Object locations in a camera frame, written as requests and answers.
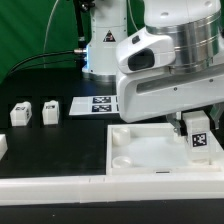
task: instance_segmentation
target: paper with markers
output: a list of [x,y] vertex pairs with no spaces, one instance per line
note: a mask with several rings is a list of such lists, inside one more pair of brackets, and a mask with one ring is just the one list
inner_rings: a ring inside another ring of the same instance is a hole
[[116,114],[117,96],[74,97],[69,112],[70,116],[93,114]]

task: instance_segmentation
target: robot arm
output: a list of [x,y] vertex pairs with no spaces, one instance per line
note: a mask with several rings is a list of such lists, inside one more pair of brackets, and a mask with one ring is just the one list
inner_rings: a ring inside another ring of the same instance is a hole
[[117,48],[121,118],[134,122],[224,101],[219,0],[145,0],[146,27]]

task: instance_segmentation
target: wall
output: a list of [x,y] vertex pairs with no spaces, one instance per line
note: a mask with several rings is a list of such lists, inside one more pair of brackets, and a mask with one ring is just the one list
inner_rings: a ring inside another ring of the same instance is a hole
[[[77,46],[72,0],[57,1],[59,3],[49,29],[46,52],[70,50]],[[47,24],[55,2],[56,0],[0,1],[0,82],[14,64],[27,57],[43,53]],[[143,27],[144,4],[140,0],[131,0],[131,3],[135,22],[138,28],[141,28]],[[83,15],[83,20],[88,39],[90,38],[89,15]],[[128,28],[129,34],[132,34],[134,28],[130,19],[128,19]],[[73,62],[67,62],[52,66],[75,65]]]

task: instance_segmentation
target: black cable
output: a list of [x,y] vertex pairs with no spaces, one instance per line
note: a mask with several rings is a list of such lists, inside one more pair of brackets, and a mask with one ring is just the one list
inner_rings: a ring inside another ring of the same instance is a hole
[[44,62],[44,63],[38,63],[38,64],[34,64],[34,65],[29,65],[29,66],[26,66],[26,67],[23,67],[23,68],[20,68],[20,69],[16,69],[14,70],[11,74],[13,75],[15,72],[18,72],[18,71],[23,71],[23,70],[26,70],[28,68],[33,68],[33,67],[36,67],[36,66],[41,66],[41,65],[50,65],[50,64],[56,64],[56,63],[61,63],[61,62],[71,62],[71,61],[74,61],[74,62],[77,62],[79,60],[83,60],[83,58],[73,58],[73,59],[65,59],[65,60],[59,60],[59,61],[52,61],[52,62]]
[[38,58],[44,58],[44,57],[52,57],[52,56],[58,56],[58,55],[68,55],[68,54],[73,54],[74,55],[74,51],[62,51],[62,52],[53,52],[53,53],[45,53],[45,54],[39,54],[30,58],[27,58],[19,63],[17,63],[16,65],[14,65],[9,72],[7,73],[6,77],[11,75],[15,70],[17,70],[17,68],[19,68],[21,65],[24,65],[25,63],[29,62],[29,61],[33,61],[35,59]]
[[25,70],[25,69],[28,69],[28,68],[33,68],[33,67],[41,66],[41,65],[50,65],[50,64],[56,64],[56,63],[61,63],[61,62],[69,62],[69,61],[76,61],[76,60],[75,60],[75,58],[73,58],[73,59],[65,59],[65,60],[59,60],[59,61],[38,63],[38,64],[29,65],[29,66],[26,66],[26,67],[17,69],[14,72],[21,71],[21,70]]
[[85,48],[86,47],[86,41],[84,36],[84,29],[82,24],[82,16],[79,8],[79,0],[73,0],[73,5],[75,9],[75,17],[76,17],[76,23],[77,23],[77,31],[78,31],[78,46],[79,48]]

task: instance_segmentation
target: circular indentation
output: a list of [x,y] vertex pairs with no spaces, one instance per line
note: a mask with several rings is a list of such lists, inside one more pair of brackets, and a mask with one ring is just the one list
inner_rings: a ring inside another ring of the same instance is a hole
[[161,17],[162,19],[166,18],[167,16],[169,16],[169,13],[168,13],[168,12],[163,12],[163,13],[161,13],[161,15],[160,15],[160,17]]
[[205,2],[205,6],[206,6],[206,7],[211,7],[211,6],[212,6],[212,2],[211,2],[211,1],[207,1],[207,2]]
[[113,168],[129,168],[132,167],[132,165],[132,159],[126,156],[116,157],[112,161]]
[[131,141],[131,133],[129,128],[114,128],[113,144],[117,146],[128,145]]

